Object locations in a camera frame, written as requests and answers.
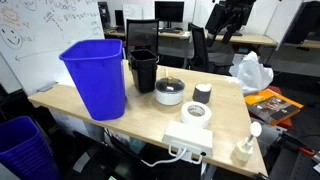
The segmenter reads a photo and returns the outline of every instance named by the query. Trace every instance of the blue trash bin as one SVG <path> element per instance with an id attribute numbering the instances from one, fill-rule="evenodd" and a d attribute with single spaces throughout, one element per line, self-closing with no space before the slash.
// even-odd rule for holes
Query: blue trash bin
<path id="1" fill-rule="evenodd" d="M 77 42 L 59 56 L 92 119 L 116 119 L 124 113 L 121 52 L 121 40 L 85 40 Z"/>
<path id="2" fill-rule="evenodd" d="M 20 179 L 61 179 L 51 148 L 27 116 L 0 124 L 0 162 Z"/>

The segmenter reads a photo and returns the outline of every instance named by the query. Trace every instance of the white tape roll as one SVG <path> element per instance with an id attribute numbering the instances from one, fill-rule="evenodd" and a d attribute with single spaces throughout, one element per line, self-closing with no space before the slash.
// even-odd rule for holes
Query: white tape roll
<path id="1" fill-rule="evenodd" d="M 181 108 L 181 121 L 196 127 L 207 127 L 211 116 L 208 106 L 199 102 L 187 102 Z"/>

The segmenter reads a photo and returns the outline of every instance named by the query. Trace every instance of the table surface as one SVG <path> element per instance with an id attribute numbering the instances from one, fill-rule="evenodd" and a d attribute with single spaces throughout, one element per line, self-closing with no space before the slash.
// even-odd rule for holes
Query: table surface
<path id="1" fill-rule="evenodd" d="M 303 44 L 290 44 L 285 43 L 286 46 L 294 46 L 294 47 L 304 47 L 304 48 L 315 48 L 320 49 L 320 41 L 311 41 L 311 40 L 305 40 Z"/>
<path id="2" fill-rule="evenodd" d="M 124 32 L 117 32 L 115 30 L 104 30 L 106 35 L 110 36 L 118 36 L 124 37 Z M 182 31 L 179 34 L 173 33 L 159 33 L 160 37 L 172 37 L 172 38 L 179 38 L 179 39 L 189 39 L 191 32 L 189 31 Z M 218 35 L 216 40 L 221 41 L 223 36 Z M 255 35 L 255 34 L 243 34 L 243 36 L 232 36 L 230 42 L 234 43 L 246 43 L 246 44 L 260 44 L 260 45 L 267 45 L 267 46 L 276 46 L 277 43 L 272 39 L 268 38 L 267 36 L 263 35 Z"/>
<path id="3" fill-rule="evenodd" d="M 123 69 L 126 110 L 116 120 L 91 119 L 78 91 L 71 86 L 56 84 L 52 89 L 38 92 L 28 99 L 34 104 L 168 148 L 162 143 L 162 138 L 169 121 L 180 121 L 180 109 L 185 102 L 192 101 L 196 84 L 210 83 L 212 93 L 207 106 L 212 111 L 212 118 L 206 129 L 213 132 L 213 157 L 204 157 L 203 161 L 250 177 L 259 172 L 267 175 L 256 138 L 254 153 L 247 163 L 238 161 L 233 155 L 235 144 L 250 135 L 251 121 L 241 88 L 238 83 L 230 81 L 231 77 L 167 67 L 170 75 L 185 82 L 186 88 L 180 104 L 165 106 L 156 101 L 153 92 L 141 94 L 136 90 L 126 61 L 123 61 Z M 158 66 L 158 79 L 164 76 L 164 69 Z"/>

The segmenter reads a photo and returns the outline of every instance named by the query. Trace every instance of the black container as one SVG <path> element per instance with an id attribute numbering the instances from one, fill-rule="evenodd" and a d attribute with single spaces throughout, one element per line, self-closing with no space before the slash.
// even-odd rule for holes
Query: black container
<path id="1" fill-rule="evenodd" d="M 157 56 L 149 50 L 130 52 L 129 67 L 136 88 L 141 93 L 154 90 L 157 77 Z"/>

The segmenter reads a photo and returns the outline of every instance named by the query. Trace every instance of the white plastic bag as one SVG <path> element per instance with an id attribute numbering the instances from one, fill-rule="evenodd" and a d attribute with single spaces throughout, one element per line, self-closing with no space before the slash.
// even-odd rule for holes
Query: white plastic bag
<path id="1" fill-rule="evenodd" d="M 251 51 L 239 64 L 237 78 L 246 96 L 265 89 L 273 80 L 273 71 L 259 64 L 257 54 Z"/>

